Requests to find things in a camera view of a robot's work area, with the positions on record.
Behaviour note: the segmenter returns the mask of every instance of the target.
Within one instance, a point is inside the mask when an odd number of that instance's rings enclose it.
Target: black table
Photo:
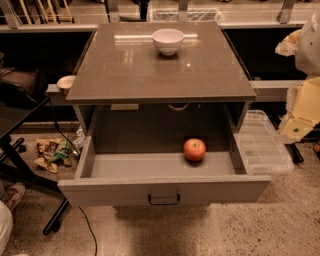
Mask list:
[[[20,138],[16,143],[11,144],[10,137],[10,135],[18,129],[31,114],[46,105],[49,101],[49,97],[43,97],[36,107],[32,109],[23,109],[7,106],[0,99],[0,148],[3,151],[2,154],[0,154],[0,173],[15,180],[32,183],[60,192],[57,187],[57,182],[34,174],[25,161],[20,157],[16,149],[23,143],[23,139]],[[6,158],[9,158],[14,166],[4,163]],[[64,199],[43,230],[43,234],[47,235],[51,231],[57,231],[59,229],[59,218],[68,204],[68,201]]]

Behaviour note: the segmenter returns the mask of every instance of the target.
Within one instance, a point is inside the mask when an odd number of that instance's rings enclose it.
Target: cabinet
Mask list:
[[[167,27],[185,34],[171,57],[151,39]],[[255,201],[270,177],[247,174],[234,139],[255,96],[215,23],[100,25],[67,96],[85,146],[58,186],[74,206]],[[200,163],[183,157],[189,137],[207,144]]]

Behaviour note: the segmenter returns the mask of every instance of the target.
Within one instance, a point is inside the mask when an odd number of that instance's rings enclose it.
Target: cable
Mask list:
[[[50,107],[51,107],[51,112],[52,112],[52,117],[53,117],[53,123],[54,123],[54,127],[56,128],[56,130],[70,143],[70,145],[74,148],[74,150],[77,152],[78,156],[80,156],[80,151],[79,149],[77,149],[77,147],[72,143],[72,141],[67,138],[61,131],[59,128],[59,124],[58,121],[56,119],[56,115],[54,114],[54,109],[53,109],[53,105],[51,102],[51,99],[49,98],[49,103],[50,103]]]
[[[89,220],[88,220],[88,217],[87,217],[86,213],[81,209],[81,207],[79,207],[79,209],[80,209],[80,211],[83,213],[83,215],[84,215],[84,217],[85,217],[85,219],[86,219],[86,221],[87,221],[87,224],[88,224],[90,233],[91,233],[91,235],[92,235],[92,237],[93,237],[93,240],[94,240],[94,245],[95,245],[94,256],[97,256],[97,252],[98,252],[97,239],[96,239],[96,237],[95,237],[95,235],[94,235],[94,233],[93,233],[93,231],[92,231],[92,228],[91,228],[91,225],[90,225],[90,222],[89,222]]]

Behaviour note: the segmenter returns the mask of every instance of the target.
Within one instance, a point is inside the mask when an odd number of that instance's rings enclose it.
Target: clear plastic container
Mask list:
[[[235,135],[248,174],[291,172],[292,159],[276,130],[261,110],[249,110],[240,132]]]

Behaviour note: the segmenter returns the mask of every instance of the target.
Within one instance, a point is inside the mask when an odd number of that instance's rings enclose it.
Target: white robot part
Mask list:
[[[320,10],[303,26],[295,54],[296,68],[309,76],[320,76]]]
[[[305,80],[291,90],[288,95],[293,97],[288,101],[293,104],[287,103],[288,112],[281,120],[277,137],[285,144],[300,141],[320,122],[320,77]]]
[[[301,31],[289,35],[276,52],[288,56],[287,44],[295,44],[296,68],[308,75],[300,85],[287,93],[287,114],[281,120],[277,139],[285,144],[300,141],[320,122],[320,10],[316,11]]]

